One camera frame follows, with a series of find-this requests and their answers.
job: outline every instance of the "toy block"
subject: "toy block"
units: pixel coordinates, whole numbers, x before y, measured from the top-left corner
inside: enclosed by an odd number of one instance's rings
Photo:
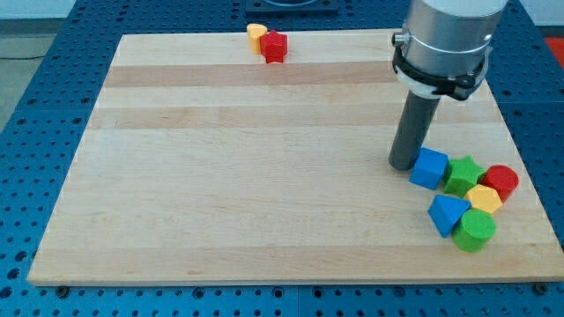
[[[503,205],[495,189],[480,184],[466,192],[464,199],[472,204],[473,209],[483,210],[490,215]]]
[[[266,58],[266,63],[284,62],[288,54],[288,36],[274,30],[261,37],[261,54]]]
[[[443,238],[447,238],[460,217],[470,208],[470,202],[464,199],[437,195],[434,197],[428,213]]]
[[[247,26],[247,35],[249,36],[249,45],[253,54],[261,54],[261,36],[268,32],[266,26],[251,23]]]
[[[444,192],[462,198],[468,190],[476,186],[486,170],[478,166],[471,156],[450,159],[443,176]]]
[[[495,234],[492,216],[483,210],[471,209],[460,218],[452,232],[455,244],[466,252],[478,252]]]
[[[435,190],[441,182],[448,163],[449,157],[446,154],[421,148],[409,182]]]
[[[519,185],[519,176],[507,166],[491,166],[480,183],[495,189],[501,201],[505,203]]]

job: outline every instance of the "green block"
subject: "green block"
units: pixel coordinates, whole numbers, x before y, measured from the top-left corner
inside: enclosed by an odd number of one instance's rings
[[[443,176],[444,192],[463,198],[467,191],[479,183],[485,173],[486,169],[478,166],[471,156],[452,158]]]
[[[492,216],[482,210],[468,210],[463,215],[452,239],[466,252],[478,252],[495,234],[495,222]]]

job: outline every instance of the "yellow block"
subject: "yellow block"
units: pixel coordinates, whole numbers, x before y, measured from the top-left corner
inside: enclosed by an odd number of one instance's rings
[[[503,205],[497,191],[484,185],[471,188],[464,195],[464,199],[470,201],[473,209],[483,210],[489,214],[495,213]]]
[[[261,36],[268,32],[266,26],[251,23],[247,26],[250,48],[254,54],[261,54]]]

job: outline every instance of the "wooden board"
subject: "wooden board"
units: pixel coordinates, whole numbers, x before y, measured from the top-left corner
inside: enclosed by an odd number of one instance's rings
[[[441,192],[387,162],[406,89],[393,30],[127,35],[56,203],[37,285],[551,281],[564,256],[487,87],[443,99],[426,146],[521,186],[478,254],[427,215]]]

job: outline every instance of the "cable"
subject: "cable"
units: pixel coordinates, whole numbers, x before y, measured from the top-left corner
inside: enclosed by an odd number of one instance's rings
[[[0,56],[0,60],[3,61],[30,61],[34,59],[41,59],[45,57],[44,55],[41,56],[31,56],[31,57],[2,57]]]

